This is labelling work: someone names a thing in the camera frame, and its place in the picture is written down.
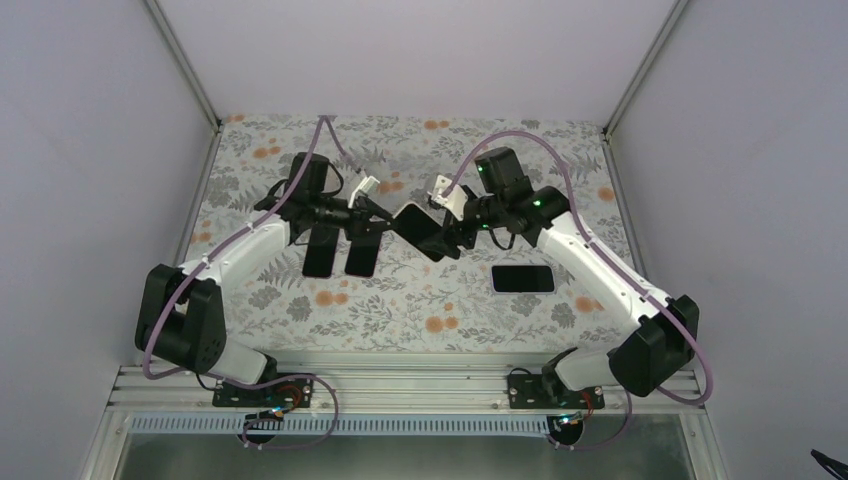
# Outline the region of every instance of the ventilation grille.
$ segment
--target ventilation grille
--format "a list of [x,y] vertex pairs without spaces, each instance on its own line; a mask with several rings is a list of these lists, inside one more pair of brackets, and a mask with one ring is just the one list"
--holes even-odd
[[[234,434],[240,433],[243,414],[138,413],[132,433]],[[262,423],[251,433],[320,435],[327,431],[332,415],[287,415],[280,423]],[[333,435],[438,435],[539,437],[547,432],[544,416],[522,415],[340,415]]]

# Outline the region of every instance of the metal frame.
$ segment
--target metal frame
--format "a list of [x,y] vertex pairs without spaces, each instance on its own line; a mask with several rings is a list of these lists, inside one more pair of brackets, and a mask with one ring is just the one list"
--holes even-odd
[[177,246],[177,252],[174,255],[174,265],[179,265],[185,261],[188,247],[191,244],[191,235],[194,231],[194,224],[197,223],[197,216],[200,215],[200,207],[203,204],[203,197],[206,195],[206,187],[209,185],[209,177],[212,173],[212,166],[215,164],[215,156],[218,154],[218,147],[221,145],[221,132],[217,132],[209,144],[209,150],[206,152],[206,159],[203,161],[202,175],[197,181],[197,186],[194,189],[194,195],[191,198],[191,206],[188,211],[188,218],[183,226],[183,233],[180,236],[180,243]]
[[624,236],[627,237],[627,246],[630,248],[630,258],[633,259],[633,268],[639,275],[647,279],[648,272],[645,268],[645,259],[642,256],[642,250],[639,248],[639,240],[636,238],[633,219],[630,216],[630,209],[627,207],[627,197],[624,193],[624,187],[621,184],[618,166],[615,163],[612,145],[610,145],[607,135],[601,135],[601,146],[604,150],[604,158],[607,162],[607,170],[609,170],[612,188],[615,191],[615,201],[618,204],[618,211],[621,213],[621,223],[624,226]]
[[621,100],[618,101],[612,116],[607,122],[607,125],[604,128],[604,132],[607,135],[612,135],[612,133],[615,132],[618,124],[621,122],[621,118],[627,111],[627,107],[630,105],[630,101],[633,100],[633,97],[636,95],[639,87],[642,86],[645,76],[654,65],[654,60],[656,60],[657,55],[659,55],[663,46],[665,46],[668,36],[671,34],[671,31],[674,29],[674,25],[677,24],[677,20],[680,18],[680,15],[683,13],[683,10],[686,8],[688,3],[689,0],[677,0],[674,5],[672,5],[671,10],[668,12],[668,16],[665,18],[665,22],[663,22],[662,27],[660,27],[660,31],[657,32],[657,36],[654,37],[654,41],[651,43],[650,48],[648,48],[648,52],[642,59],[642,63],[640,63],[639,68],[636,69],[636,73],[627,85],[624,95],[621,96]]
[[[347,422],[340,435],[538,436],[545,415],[571,412],[509,409],[504,376],[513,366],[539,368],[549,356],[544,354],[279,352],[276,356],[281,371],[314,372],[336,389],[344,406],[341,419]],[[153,370],[170,367],[155,362]],[[694,372],[679,372],[665,386],[681,395],[698,392]],[[621,387],[606,387],[605,397],[607,408],[596,415],[623,413]],[[215,408],[211,400],[212,393],[201,389],[193,374],[151,382],[138,366],[121,368],[82,478],[117,478],[128,433],[232,434],[234,425],[240,425],[240,415],[256,411]],[[312,405],[300,415],[288,416],[290,426],[271,431],[314,434],[331,418],[326,390],[316,387]],[[654,393],[634,398],[634,414],[678,415],[694,478],[727,478],[703,407],[682,405]]]
[[177,40],[177,36],[174,34],[174,29],[171,28],[171,24],[168,22],[168,18],[165,16],[165,12],[159,5],[159,1],[143,1],[144,5],[147,7],[148,13],[153,19],[153,22],[159,29],[159,33],[162,35],[162,40],[168,46],[168,50],[171,52],[171,56],[173,57],[177,66],[182,72],[183,78],[185,78],[186,83],[188,83],[188,86],[191,89],[191,93],[194,96],[194,99],[197,101],[197,105],[200,107],[200,110],[203,111],[203,115],[206,117],[206,120],[209,122],[209,125],[212,127],[212,129],[215,131],[215,133],[218,133],[221,125],[221,117],[219,117],[218,114],[215,113],[215,109],[212,107],[212,102],[206,95],[206,91],[203,90],[203,86],[200,83],[200,79],[197,78],[197,74],[194,73],[194,69],[191,67],[191,63],[188,61],[188,57],[183,51],[179,40]]
[[129,412],[103,414],[80,478],[83,480],[117,478],[127,446],[131,421],[132,414]]
[[[278,354],[279,370],[312,372],[336,390],[347,414],[465,414],[559,415],[576,410],[512,410],[505,376],[513,366],[539,369],[549,355],[478,354],[323,354],[317,361],[296,360],[297,353]],[[154,373],[172,366],[154,363]],[[698,394],[693,372],[675,374],[664,384],[684,396]],[[620,386],[605,388],[606,408],[597,415],[622,414],[626,408]],[[332,399],[323,387],[312,393],[310,412],[332,412]],[[702,407],[682,405],[655,392],[633,398],[637,414],[703,415]],[[140,367],[123,367],[118,373],[106,408],[108,412],[255,412],[251,408],[217,408],[212,393],[197,384],[193,374],[177,374],[150,382]]]

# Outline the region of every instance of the glass panel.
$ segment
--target glass panel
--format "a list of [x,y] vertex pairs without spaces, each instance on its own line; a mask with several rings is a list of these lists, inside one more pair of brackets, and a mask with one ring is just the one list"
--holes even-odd
[[[621,418],[587,423],[590,444],[614,434]],[[277,437],[299,443],[308,437]],[[245,449],[235,435],[131,435],[123,480],[150,479],[526,479],[694,478],[676,415],[637,415],[620,441],[593,452],[555,451],[518,437],[337,436],[302,451]]]

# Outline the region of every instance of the white plastic clip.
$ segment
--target white plastic clip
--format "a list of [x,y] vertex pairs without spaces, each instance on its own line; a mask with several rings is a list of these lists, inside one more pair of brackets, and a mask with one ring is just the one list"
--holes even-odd
[[451,180],[448,177],[444,175],[436,176],[433,191],[429,192],[430,200],[445,207],[457,220],[462,220],[465,216],[465,203],[468,202],[468,195],[462,188],[454,188],[447,197],[443,197],[442,193],[448,189],[450,184]]
[[359,185],[353,189],[353,192],[350,194],[350,199],[347,201],[347,208],[353,208],[353,203],[356,201],[356,196],[361,192],[363,195],[368,195],[374,191],[377,185],[380,184],[380,181],[375,177],[367,176],[359,182]]

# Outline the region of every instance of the phone screen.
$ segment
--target phone screen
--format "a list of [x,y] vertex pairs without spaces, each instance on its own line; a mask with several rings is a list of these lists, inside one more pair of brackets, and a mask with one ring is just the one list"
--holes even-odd
[[498,293],[552,293],[554,272],[547,265],[494,265],[492,286]]
[[373,277],[382,238],[383,234],[378,232],[352,240],[345,263],[345,273],[356,277]]
[[309,232],[309,245],[303,259],[303,276],[330,278],[339,243],[339,229],[316,225]]
[[426,255],[430,260],[438,262],[445,256],[439,252],[421,248],[421,242],[442,231],[441,225],[433,217],[427,215],[421,207],[414,203],[406,204],[397,215],[395,215],[394,231],[401,238],[409,242],[418,251]]

